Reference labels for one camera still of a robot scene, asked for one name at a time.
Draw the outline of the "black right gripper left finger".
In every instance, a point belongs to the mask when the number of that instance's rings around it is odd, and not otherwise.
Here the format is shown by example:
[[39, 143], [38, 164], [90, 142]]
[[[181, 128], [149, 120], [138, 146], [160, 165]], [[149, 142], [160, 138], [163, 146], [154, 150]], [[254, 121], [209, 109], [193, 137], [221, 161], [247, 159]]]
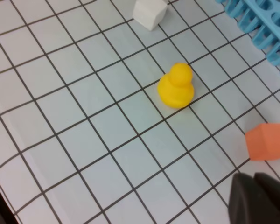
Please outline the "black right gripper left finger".
[[244, 173], [232, 178], [228, 214], [231, 224], [280, 224], [280, 212], [265, 191]]

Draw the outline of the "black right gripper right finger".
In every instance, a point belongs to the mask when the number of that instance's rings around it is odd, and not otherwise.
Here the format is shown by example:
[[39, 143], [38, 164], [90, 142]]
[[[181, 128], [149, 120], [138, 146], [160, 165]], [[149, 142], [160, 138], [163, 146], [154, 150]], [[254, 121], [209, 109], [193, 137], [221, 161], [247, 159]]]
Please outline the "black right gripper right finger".
[[254, 180], [265, 191], [271, 203], [280, 212], [280, 182], [265, 173], [256, 173]]

